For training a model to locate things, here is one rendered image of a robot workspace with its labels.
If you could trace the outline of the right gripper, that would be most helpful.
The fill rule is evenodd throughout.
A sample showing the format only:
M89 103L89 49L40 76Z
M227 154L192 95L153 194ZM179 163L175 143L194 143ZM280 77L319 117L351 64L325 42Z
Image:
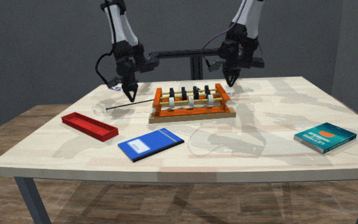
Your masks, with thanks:
M121 87L123 92L126 94L130 102L133 103L138 89L138 79L135 79L134 71L130 72L130 74L128 74L126 77L114 77L113 80L108 83L111 83L114 80L121 80ZM130 91L134 92L133 98L131 97Z

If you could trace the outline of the blue notebook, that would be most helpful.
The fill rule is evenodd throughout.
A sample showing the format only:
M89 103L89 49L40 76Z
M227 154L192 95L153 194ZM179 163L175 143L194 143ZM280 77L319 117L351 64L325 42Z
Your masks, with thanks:
M132 162L137 162L184 142L169 130L162 128L117 145Z

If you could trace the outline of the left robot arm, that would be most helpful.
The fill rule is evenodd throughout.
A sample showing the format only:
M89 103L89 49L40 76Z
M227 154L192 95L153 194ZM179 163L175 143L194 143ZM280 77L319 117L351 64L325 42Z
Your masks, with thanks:
M265 0L243 0L235 18L230 26L235 23L227 33L225 41L218 49L218 55L226 59L239 54L239 44L243 47L242 55L238 55L238 62L257 63L264 65L263 58L253 57L254 51L259 45L258 24L260 13ZM248 24L248 26L247 26ZM229 26L229 28L230 28ZM241 41L241 42L240 42Z

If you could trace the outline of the teal paperback book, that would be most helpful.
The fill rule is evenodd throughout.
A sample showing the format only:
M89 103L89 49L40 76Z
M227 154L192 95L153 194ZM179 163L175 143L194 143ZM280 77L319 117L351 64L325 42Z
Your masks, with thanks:
M324 154L355 139L356 136L356 133L330 123L323 123L294 134L294 140Z

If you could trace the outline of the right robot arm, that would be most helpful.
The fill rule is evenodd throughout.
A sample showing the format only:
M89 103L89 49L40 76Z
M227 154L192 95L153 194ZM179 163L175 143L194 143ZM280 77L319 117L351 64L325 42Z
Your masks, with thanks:
M124 0L112 0L108 2L109 6L105 6L106 3L100 4L101 9L106 13L112 35L112 46L114 43L114 35L116 39L116 45L113 51L116 59L116 72L119 76L125 77L130 74L130 71L134 71L134 68L144 67L157 63L158 58L151 58L146 60L144 57L144 46L140 44L137 37L134 35L126 15L126 5ZM125 57L120 60L121 57ZM135 60L128 59L132 57ZM120 61L117 61L120 60Z

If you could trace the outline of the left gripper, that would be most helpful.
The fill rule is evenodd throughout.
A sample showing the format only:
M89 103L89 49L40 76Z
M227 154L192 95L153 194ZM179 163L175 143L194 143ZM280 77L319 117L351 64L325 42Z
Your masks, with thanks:
M238 76L240 75L241 68L237 66L238 62L238 55L226 58L226 61L224 60L215 60L215 62L211 63L210 65L216 65L217 63L223 64L223 74L226 79L227 85L229 87L232 87L235 81L237 80ZM226 76L225 76L226 75ZM229 76L232 76L229 81ZM234 77L235 76L235 77Z

